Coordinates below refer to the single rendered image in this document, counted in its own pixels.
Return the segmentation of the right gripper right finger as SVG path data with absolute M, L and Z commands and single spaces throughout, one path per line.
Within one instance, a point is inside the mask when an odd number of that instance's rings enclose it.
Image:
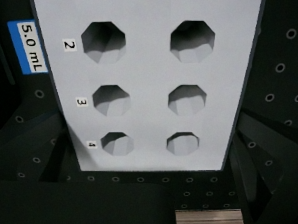
M 282 164 L 284 176 L 273 196 L 241 132 Z M 228 155 L 244 224 L 298 221 L 298 128 L 241 107 Z

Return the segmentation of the black perforated breadboard plate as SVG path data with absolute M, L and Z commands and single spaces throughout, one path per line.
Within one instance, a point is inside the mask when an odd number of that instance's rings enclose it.
M 49 73 L 23 74 L 7 22 L 24 19 L 34 19 L 30 0 L 0 0 L 0 38 L 20 102 L 1 130 L 58 107 Z M 257 39 L 241 106 L 298 128 L 298 0 L 266 0 Z M 19 181 L 38 180 L 58 134 L 18 166 Z M 273 195 L 283 178 L 283 166 L 242 135 Z M 154 183 L 173 192 L 175 212 L 241 210 L 229 155 L 223 171 L 79 172 L 72 154 L 66 183 Z

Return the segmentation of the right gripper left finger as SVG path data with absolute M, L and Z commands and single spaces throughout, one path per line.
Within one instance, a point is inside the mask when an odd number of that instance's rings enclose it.
M 0 180 L 18 181 L 18 166 L 56 134 L 49 160 L 37 181 L 66 183 L 73 151 L 59 107 L 0 130 Z

